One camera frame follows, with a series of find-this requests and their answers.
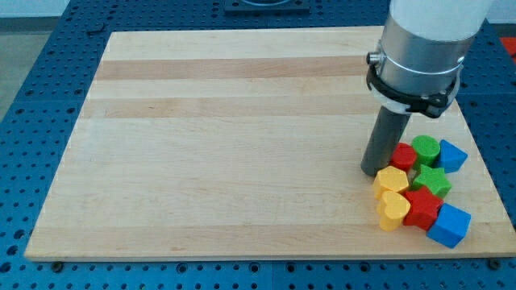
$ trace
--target yellow heart block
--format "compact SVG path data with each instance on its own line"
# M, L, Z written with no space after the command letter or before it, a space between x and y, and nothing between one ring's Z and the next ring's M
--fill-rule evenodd
M372 183L372 189L374 190L374 197L376 199L380 199L381 195L386 191L403 193L408 188L409 181L406 177L406 172L394 166L381 169Z
M384 192L377 206L377 212L380 214L380 228L385 231L396 230L409 213L409 209L409 201L400 193Z

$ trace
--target wooden board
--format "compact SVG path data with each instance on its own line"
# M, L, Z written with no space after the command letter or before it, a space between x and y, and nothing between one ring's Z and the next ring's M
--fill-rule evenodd
M470 156L447 202L454 250L379 229L360 170L379 104L364 56L381 27L111 35L25 255L33 260L505 256L516 237L462 113L415 115Z

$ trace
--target green block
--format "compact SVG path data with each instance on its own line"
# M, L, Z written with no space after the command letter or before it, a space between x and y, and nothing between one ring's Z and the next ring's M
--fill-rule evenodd
M412 148L418 154L418 158L413 166L416 171L419 171L421 164L431 166L441 151L439 142L427 135L419 135L414 138L412 140Z
M432 194L441 199L444 199L452 189L452 184L446 179L444 168L429 168L422 164L421 173L412 182L412 190L418 190L423 185L426 185Z

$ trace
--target blue pegboard table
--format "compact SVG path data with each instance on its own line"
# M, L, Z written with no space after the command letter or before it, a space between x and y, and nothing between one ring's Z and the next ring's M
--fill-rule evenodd
M72 0L0 124L0 289L516 288L516 259L32 263L23 252L112 31L382 25L389 1L224 14L223 2ZM485 24L457 100L516 224L516 68Z

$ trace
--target blue cube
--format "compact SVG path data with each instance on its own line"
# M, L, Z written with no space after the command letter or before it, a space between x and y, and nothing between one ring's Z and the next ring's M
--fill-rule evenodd
M434 168L444 168L444 172L458 172L464 161L468 158L468 154L446 140L439 143L441 152L434 163Z
M471 214L445 203L427 237L453 249L468 233Z

